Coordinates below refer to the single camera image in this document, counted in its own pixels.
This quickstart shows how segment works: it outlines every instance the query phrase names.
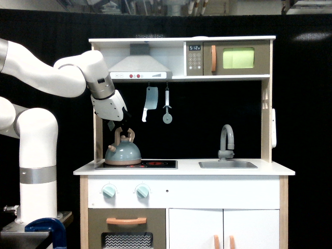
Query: sink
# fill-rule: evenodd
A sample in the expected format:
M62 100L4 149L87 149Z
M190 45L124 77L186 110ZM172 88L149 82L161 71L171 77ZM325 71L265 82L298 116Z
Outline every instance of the sink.
M202 169L257 169L251 162L245 161L222 161L222 162L199 162Z

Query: gray faucet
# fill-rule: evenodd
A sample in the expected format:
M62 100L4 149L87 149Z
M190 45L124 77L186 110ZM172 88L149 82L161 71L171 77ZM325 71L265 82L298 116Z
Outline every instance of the gray faucet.
M226 150L226 136L228 140L227 148L229 150ZM218 151L218 157L219 162L224 160L225 158L233 158L234 156L234 134L233 129L229 124L224 125L222 129L222 134L220 136L220 150Z

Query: microwave handle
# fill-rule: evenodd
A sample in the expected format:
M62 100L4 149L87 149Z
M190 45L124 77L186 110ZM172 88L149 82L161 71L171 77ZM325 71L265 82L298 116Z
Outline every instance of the microwave handle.
M107 224L112 225L136 225L136 224L145 224L146 218L137 218L137 219L116 219L108 218L106 220Z
M212 51L212 72L216 71L216 63L217 63L217 53L216 53L216 46L211 46Z

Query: orange handle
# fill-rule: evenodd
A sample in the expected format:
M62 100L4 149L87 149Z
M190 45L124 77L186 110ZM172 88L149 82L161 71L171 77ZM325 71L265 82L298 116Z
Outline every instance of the orange handle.
M118 129L115 130L115 133L114 133L114 144L115 146L118 146L120 144L120 132L122 132L122 128L119 127Z
M218 237L218 235L214 236L214 248L219 249L219 237Z
M230 249L235 249L235 241L234 241L234 236L229 236L230 239Z
M135 138L135 132L132 129L128 129L128 137L129 137L129 142L134 142Z
M116 219L108 218L106 220L107 224L112 225L136 225L136 224L145 224L146 218L137 218L137 219Z
M212 72L215 72L217 65L216 46L212 45L211 48L212 48Z

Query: stove knob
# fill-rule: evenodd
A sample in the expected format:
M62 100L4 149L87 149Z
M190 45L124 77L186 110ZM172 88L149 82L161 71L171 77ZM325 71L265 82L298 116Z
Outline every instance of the stove knob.
M102 189L103 195L106 198L112 198L115 195L116 188L112 184L106 184Z
M149 195L150 189L146 184L139 184L135 191L139 198L146 198Z

